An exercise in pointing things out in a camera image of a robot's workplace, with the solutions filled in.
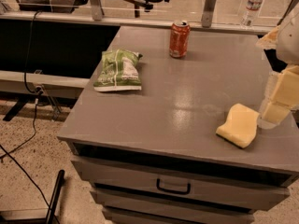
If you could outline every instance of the sponge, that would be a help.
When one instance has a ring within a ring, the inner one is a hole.
[[[259,113],[242,105],[233,105],[226,122],[217,128],[216,134],[233,144],[245,148],[256,136]]]

